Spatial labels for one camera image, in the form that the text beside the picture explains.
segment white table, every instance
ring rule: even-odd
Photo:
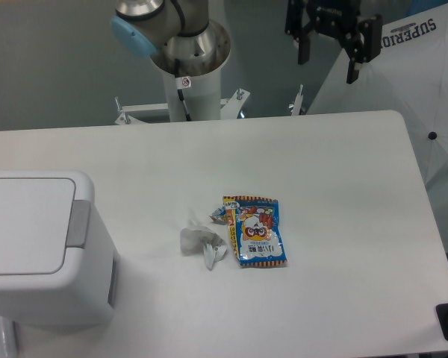
[[[0,132],[0,169],[80,169],[122,255],[116,314],[19,327],[22,356],[371,357],[448,350],[448,264],[395,112]],[[279,200],[284,268],[212,272],[179,232]]]

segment snack bag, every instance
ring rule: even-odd
[[[223,197],[234,253],[243,267],[287,262],[279,233],[279,203],[257,196]]]

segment container lid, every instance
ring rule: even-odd
[[[0,275],[61,268],[74,197],[67,178],[0,178]]]

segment cartoon character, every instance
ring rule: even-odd
[[[241,212],[241,220],[242,240],[270,240],[273,221],[272,216],[266,214],[264,209],[253,207]]]

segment white box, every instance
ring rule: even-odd
[[[83,172],[0,172],[0,315],[23,324],[113,316],[119,255]]]

